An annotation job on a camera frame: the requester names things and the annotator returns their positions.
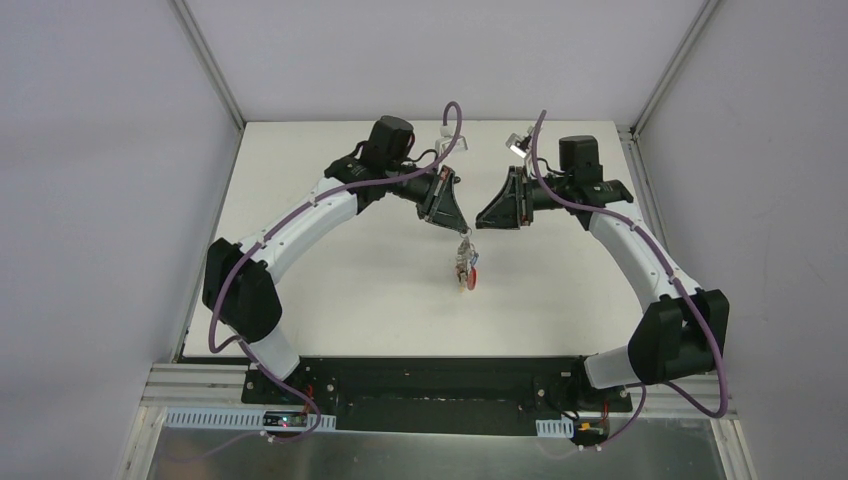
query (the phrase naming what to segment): white tabletop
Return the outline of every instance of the white tabletop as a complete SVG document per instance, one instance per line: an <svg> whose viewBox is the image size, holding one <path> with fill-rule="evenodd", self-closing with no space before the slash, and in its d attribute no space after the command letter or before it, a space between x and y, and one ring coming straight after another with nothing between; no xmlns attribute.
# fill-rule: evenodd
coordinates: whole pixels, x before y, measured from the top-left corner
<svg viewBox="0 0 848 480"><path fill-rule="evenodd" d="M413 155L432 148L439 123L412 122ZM237 241L299 200L324 168L366 139L373 122L249 123L217 237ZM521 160L504 142L529 122L465 122L470 150L446 164L462 178L465 219L500 191ZM557 140L598 139L604 178L635 192L612 122L547 122L540 155L556 166ZM302 355L551 356L625 344L641 318L630 285L606 250L565 211L537 212L520 231L475 231L478 284L460 293L456 232L418 219L391 194L330 232L277 286L284 331ZM209 355L211 313L199 300L184 355ZM231 334L221 326L218 341ZM241 355L237 347L227 355Z"/></svg>

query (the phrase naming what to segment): white wall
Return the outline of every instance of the white wall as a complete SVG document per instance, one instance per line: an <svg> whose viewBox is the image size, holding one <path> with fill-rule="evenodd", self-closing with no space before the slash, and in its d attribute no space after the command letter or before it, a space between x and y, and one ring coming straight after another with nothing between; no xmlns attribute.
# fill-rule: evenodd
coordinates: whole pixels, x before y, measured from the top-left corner
<svg viewBox="0 0 848 480"><path fill-rule="evenodd" d="M167 2L0 4L0 477L110 478L236 134Z"/></svg>
<svg viewBox="0 0 848 480"><path fill-rule="evenodd" d="M248 120L633 123L702 0L189 1Z"/></svg>
<svg viewBox="0 0 848 480"><path fill-rule="evenodd" d="M678 260L731 301L760 478L844 478L848 2L729 1L642 137Z"/></svg>

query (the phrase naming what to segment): black base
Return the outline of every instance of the black base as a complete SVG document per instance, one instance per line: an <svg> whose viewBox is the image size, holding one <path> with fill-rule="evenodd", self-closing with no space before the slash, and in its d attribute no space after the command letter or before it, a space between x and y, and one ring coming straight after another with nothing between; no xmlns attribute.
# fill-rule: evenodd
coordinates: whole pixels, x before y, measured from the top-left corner
<svg viewBox="0 0 848 480"><path fill-rule="evenodd" d="M301 358L286 379L306 391L340 430L535 436L537 419L560 411L629 412L621 388L569 387L581 357L550 358ZM294 404L260 372L247 373L242 402Z"/></svg>

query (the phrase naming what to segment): purple cable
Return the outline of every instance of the purple cable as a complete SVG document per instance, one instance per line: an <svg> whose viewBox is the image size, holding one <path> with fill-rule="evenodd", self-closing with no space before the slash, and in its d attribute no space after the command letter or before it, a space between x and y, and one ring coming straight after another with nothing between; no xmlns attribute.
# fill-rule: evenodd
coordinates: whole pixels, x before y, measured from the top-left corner
<svg viewBox="0 0 848 480"><path fill-rule="evenodd" d="M642 413L642 410L645 408L645 399L648 398L648 389L645 388L645 386L642 385L642 384L633 385L633 386L637 386L637 387L642 389L642 398L639 399L639 406L636 407L636 410L633 411L633 415L630 416L630 418L627 420L627 423L625 423L624 426L622 426L621 428L616 430L616 432L613 433L609 438L607 438L606 440L604 440L603 442L601 442L599 444L599 446L601 448L606 447L607 445L609 445L609 443L611 441L615 440L616 438L619 437L619 435L621 435L622 433L627 431L627 429L630 428L631 425L633 425L633 422L635 422L636 419L639 418L639 415ZM568 458L568 457L574 455L575 453L579 452L579 450L573 450L571 452L568 452L565 455L551 455L550 453L546 452L545 449L542 448L540 445L537 444L537 446L539 447L539 450L542 451L542 454L545 455L546 457L548 457L551 460L565 460L566 458Z"/></svg>
<svg viewBox="0 0 848 480"><path fill-rule="evenodd" d="M701 314L701 311L698 310L698 307L695 306L695 303L692 302L691 298L689 298L689 294L686 292L686 288L683 286L683 283L681 283L680 280L678 280L677 277L674 275L674 268L672 268L671 263L668 261L668 259L666 259L666 257L663 254L660 246L657 245L656 242L654 242L654 240L651 238L651 236L648 234L647 231L645 231L642 227L636 225L635 222L633 222L633 220L631 220L630 218L627 218L627 216L622 215L618 212L613 212L611 210L607 210L605 208L592 207L592 206L589 206L589 205L581 205L579 203L569 202L568 200L557 195L556 192L551 190L551 187L549 187L548 184L545 183L544 177L542 176L542 172L539 169L539 159L537 158L537 155L536 155L536 151L537 151L537 145L536 144L539 141L539 131L542 129L542 122L545 121L545 115L547 115L547 113L548 113L547 110L542 110L542 113L539 115L539 119L536 120L536 126L533 128L533 134L532 134L531 142L530 142L530 158L533 162L533 173L536 175L536 178L539 180L539 185L542 187L542 189L545 191L545 193L547 193L548 196L551 197L552 200L559 203L560 205L562 205L564 207L572 208L572 209L575 209L575 210L582 210L582 211L585 211L585 212L592 212L592 213L600 213L600 214L603 214L603 215L609 215L613 218L620 220L622 223L624 223L625 225L630 227L631 230L633 230L637 234L639 234L640 237L642 237L642 240L645 241L645 243L648 245L648 247L651 249L651 251L654 253L654 255L656 255L657 260L659 260L660 264L662 264L662 267L665 270L666 275L668 275L670 281L674 285L674 288L677 290L677 293L679 293L680 296L683 297L683 300L686 302L686 305L689 307L689 309L692 311L692 314L695 316L695 321L698 322L698 325L701 327L701 330L704 332L704 336L707 339L707 344L710 347L710 352L712 352L712 354L713 354L713 360L715 362L715 370L716 370L716 374L718 376L718 389L719 389L719 407L718 407L718 410L713 412L713 411L707 409L700 402L695 400L695 398L692 397L692 395L690 395L685 390L683 390L682 388L680 388L679 386L677 386L677 385L675 385L671 382L666 382L665 384L667 386L669 386L670 388L674 389L676 392L678 392L681 396L683 396L683 398L685 398L687 401L689 401L689 403L691 403L695 408L700 410L704 415L707 415L708 417L711 417L711 418L721 418L721 417L723 417L724 414L727 413L728 399L727 399L727 374L724 370L724 362L722 361L722 358L721 358L721 350L718 348L718 342L716 341L715 336L713 336L712 331L710 331L710 326L707 325L707 321L704 319L704 316Z"/></svg>
<svg viewBox="0 0 848 480"><path fill-rule="evenodd" d="M317 430L319 426L321 426L321 410L318 409L318 406L315 404L315 402L311 398L309 398L309 396L305 395L303 392L300 392L297 389L286 385L285 382L283 382L282 380L277 378L267 368L265 368L264 365L259 363L259 360L256 358L255 355L253 355L253 352L250 351L250 347L247 345L247 343L245 343L243 341L239 341L239 345L241 346L242 351L244 351L244 354L247 355L247 358L249 358L251 362L256 364L256 366L257 366L257 368L259 368L260 372L262 372L266 377L271 379L271 381L274 382L274 384L277 385L278 387L300 397L304 402L306 402L307 405L309 405L309 407L312 410L315 411L315 424L312 425L311 427L309 427L308 429L304 430L300 434L295 435L293 437L275 437L275 436L269 435L268 438L270 438L273 443L292 443L292 442L298 442L300 440L305 440L308 436L312 435L312 433L315 432L315 430ZM176 458L176 457L172 457L171 455L168 455L167 453L164 453L164 452L162 452L161 455L162 455L162 458L168 460L169 462L173 462L173 463L183 463L183 464L194 463L194 462L203 460L204 458L211 457L212 455L220 452L221 450L223 450L223 449L225 449L225 448L227 448L231 445L234 445L234 444L244 440L245 438L250 437L251 435L258 435L258 434L260 434L260 432L244 432L241 435L237 435L237 436L227 440L226 442L218 445L217 447L215 447L215 448L213 448L213 449L211 449L207 452L201 453L200 455L195 455L194 457ZM162 448L161 445L163 445L164 443L165 443L165 439L162 438L159 441L160 447L158 447L158 448Z"/></svg>
<svg viewBox="0 0 848 480"><path fill-rule="evenodd" d="M442 152L441 155L437 156L436 159L433 160L433 163L427 165L426 167L424 167L424 168L422 168L418 171L406 173L406 174L403 174L403 175L398 175L398 176L395 176L395 177L381 178L381 179L377 179L377 180L364 180L364 181L361 181L361 182L354 182L354 183L349 183L349 184L346 184L346 185L340 185L336 188L332 188L332 189L327 190L326 192L321 193L318 196L316 196L315 202L319 202L319 201L321 201L321 200L323 200L327 197L330 197L332 195L335 195L339 192L344 192L344 191L351 190L351 189L354 189L354 188L375 187L375 186L380 186L380 185L389 185L389 184L392 184L392 183L405 182L407 180L411 180L415 177L423 175L423 174L427 173L428 171L438 167L439 164L442 163L442 161L444 161L444 159L447 158L448 155L450 155L451 151L453 150L454 145L456 145L457 138L459 138L459 134L462 130L462 108L460 108L459 103L457 103L453 100L448 102L447 105L445 105L445 110L442 113L442 124L443 125L448 124L448 112L450 112L451 108L453 108L456 111L456 128L454 129L453 137L451 138L451 141L448 144L448 147L445 149L444 152ZM271 239L271 237L276 235L277 232L280 231L280 229L285 227L289 222L294 220L298 215L300 215L303 212L305 212L306 210L308 210L311 206L312 206L312 203L306 202L303 205L294 209L294 211L292 211L291 213L286 215L282 220L279 221L279 223L274 225L274 227L271 228L262 237L263 241L267 242L269 239ZM220 353L227 345L229 345L229 344L231 344L231 343L233 343L233 342L235 342L236 340L239 339L238 335L233 335L232 337L226 339L224 341L224 343L222 343L220 346L216 346L215 345L215 333L216 333L216 330L217 330L217 327L218 327L218 319L221 316L221 308L224 305L224 298L226 298L227 291L229 291L230 285L232 285L233 280L236 277L236 274L238 274L239 270L241 270L241 267L243 267L244 264L247 263L247 260L250 259L250 257L252 257L261 248L262 248L262 245L260 243L256 243L253 247L250 248L250 250L245 252L245 254L242 255L241 258L239 258L239 260L236 262L236 264L233 265L233 268L230 270L230 273L227 274L227 277L224 279L224 283L221 285L221 291L218 293L218 298L215 300L215 308L212 310L212 322L209 325L208 343L209 343L209 351L212 352L212 353Z"/></svg>
<svg viewBox="0 0 848 480"><path fill-rule="evenodd" d="M255 355L253 355L253 352L250 351L250 347L247 345L246 342L239 341L239 345L241 346L241 349L244 352L244 354L247 355L247 358L249 358L251 362L255 363L256 368L258 368L259 371L262 372L263 375L265 375L272 382L274 382L274 385L282 388L283 390L285 390L285 391L287 391L287 392L289 392L293 395L300 397L304 402L306 402L307 405L309 405L309 408L311 408L315 412L315 424L312 425L311 427L309 427L308 429L304 430L303 432L301 432L299 435L295 435L294 437L285 437L285 438L278 438L278 437L269 437L269 438L272 438L274 443L292 443L292 442L297 442L297 441L300 441L300 440L305 440L306 437L312 435L312 433L315 432L315 430L317 430L319 426L321 426L322 415L321 415L321 410L318 409L318 405L315 405L315 402L311 398L309 398L308 395L299 391L296 388L288 386L286 384L286 382L282 381L281 379L277 378L276 375L271 373L271 371L268 370L265 367L265 365L262 365L262 363L259 362L259 359L256 358Z"/></svg>
<svg viewBox="0 0 848 480"><path fill-rule="evenodd" d="M338 187L332 188L330 190L327 190L326 192L323 192L323 193L317 195L315 197L314 202L320 202L321 200L323 200L327 197L333 196L333 195L335 195L339 192L344 192L344 191L351 190L351 189L354 189L354 188L374 187L374 186L380 186L380 185L389 185L389 184L392 184L392 183L405 182L407 180L411 180L415 177L423 175L423 174L427 173L428 171L433 170L436 167L438 167L439 164L442 163L442 161L444 161L444 159L447 158L448 155L450 155L451 151L453 150L454 145L456 145L456 141L459 138L459 134L462 131L462 108L460 108L459 103L457 103L455 101L450 101L450 102L448 102L447 105L445 105L445 110L442 113L442 124L447 125L447 123L448 123L448 120L447 120L448 112L450 112L451 108L453 108L456 111L456 128L454 129L453 137L451 138L451 141L448 144L445 151L442 152L441 155L438 155L436 157L436 159L433 160L432 163L430 163L429 165L427 165L426 167L424 167L424 168L422 168L418 171L403 174L403 175L398 175L398 176L395 176L395 177L382 178L382 179L378 179L378 180L365 180L365 181L361 181L361 182L354 182L354 183L350 183L350 184L346 184L346 185L340 185ZM313 206L312 202L306 202L303 205L294 209L291 213L286 215L282 220L280 220L276 225L274 225L274 227L272 227L270 230L268 230L267 233L265 233L265 235L262 237L262 242L264 243L264 242L267 242L268 240L270 240L274 235L277 234L277 232L279 232L289 222L291 222L292 220L297 218L299 215L301 215L303 212L307 211L309 208L312 208L312 206ZM309 407L312 408L312 410L315 411L315 415L316 415L315 425L313 425L309 429L303 431L300 435L297 435L297 436L294 436L294 437L287 437L287 438L269 437L269 438L273 438L275 443L290 443L290 442L295 442L295 441L298 441L298 440L305 439L306 437L311 435L321 425L321 410L318 409L318 406L315 404L315 402L312 401L311 398L309 398L308 396L306 396L302 392L298 391L297 389L286 385L286 383L283 382L282 379L277 378L277 376L274 375L270 370L268 370L268 368L266 368L264 365L262 365L262 363L259 362L259 359L257 359L256 356L253 354L253 352L251 352L250 346L246 342L244 342L239 335L233 335L233 336L227 338L224 341L224 343L222 343L221 345L215 345L215 334L216 334L216 331L217 331L218 319L221 316L221 308L224 305L224 298L226 298L227 292L229 291L230 286L232 285L233 280L235 280L235 277L238 274L239 270L241 270L241 268L244 266L244 264L247 263L248 259L250 259L250 257L252 257L261 248L262 248L262 243L260 243L260 242L257 242L255 245L253 245L247 252L245 252L244 255L241 256L241 258L238 259L236 264L233 265L233 268L227 274L227 277L224 279L224 283L221 285L221 291L218 293L218 298L215 300L215 308L212 309L212 321L209 324L209 337L208 337L209 351L211 351L212 353L220 353L224 348L227 347L227 345L229 345L229 344L231 344L235 341L238 341L239 345L241 346L241 349L244 351L245 355L247 355L247 357L250 359L251 362L256 364L259 371L261 371L266 377L268 377L278 387L280 387L283 390L286 390L286 391L300 397L301 399L303 399L303 401L306 402L306 404L309 405ZM246 435L236 437L236 438L241 439L241 438L244 438L244 437L246 437ZM217 452L220 449L226 448L227 446L231 445L232 443L235 443L235 441L237 441L237 440L236 439L231 440L231 441L225 443L224 445L217 447L214 450L214 452ZM210 454L210 452L207 452L206 454L204 454L204 456L201 456L201 458L205 457L207 454Z"/></svg>

